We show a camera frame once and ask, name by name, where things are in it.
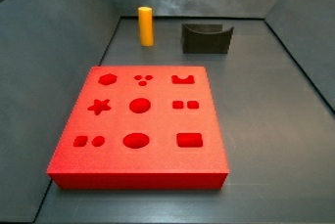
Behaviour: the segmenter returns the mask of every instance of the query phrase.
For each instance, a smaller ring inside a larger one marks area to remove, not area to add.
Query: circular hole
[[[146,98],[137,98],[130,103],[130,110],[135,113],[144,113],[150,109],[150,101]]]
[[[145,85],[146,85],[146,81],[141,81],[139,86],[145,86]]]
[[[149,144],[149,142],[150,142],[150,139],[149,139],[148,135],[145,135],[142,133],[129,134],[123,138],[125,146],[131,148],[131,149],[139,149],[139,148],[145,147]]]
[[[91,141],[91,144],[95,146],[95,147],[101,147],[105,143],[105,138],[102,136],[97,136],[93,141]]]

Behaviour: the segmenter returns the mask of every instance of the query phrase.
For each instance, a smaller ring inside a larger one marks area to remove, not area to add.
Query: oval hole
[[[142,133],[129,134],[123,138],[125,146],[131,148],[131,149],[139,149],[139,148],[145,147],[149,144],[149,142],[150,142],[150,139],[149,139],[148,135],[145,135]]]
[[[101,147],[105,143],[105,138],[102,136],[97,136],[93,141],[91,141],[91,144],[95,146],[95,147]]]

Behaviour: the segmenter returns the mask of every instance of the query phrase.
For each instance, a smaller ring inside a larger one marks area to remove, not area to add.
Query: yellow block
[[[152,8],[148,7],[139,7],[139,39],[142,46],[153,45]]]

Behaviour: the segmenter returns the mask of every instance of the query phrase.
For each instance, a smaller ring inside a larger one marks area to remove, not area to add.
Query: star-shaped hole
[[[94,100],[94,104],[87,108],[90,111],[94,111],[95,115],[99,115],[103,111],[109,111],[111,108],[107,105],[110,100]]]

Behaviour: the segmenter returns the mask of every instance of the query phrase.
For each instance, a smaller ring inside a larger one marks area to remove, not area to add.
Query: red foam block
[[[229,173],[204,67],[94,67],[50,162],[63,189],[220,189]]]

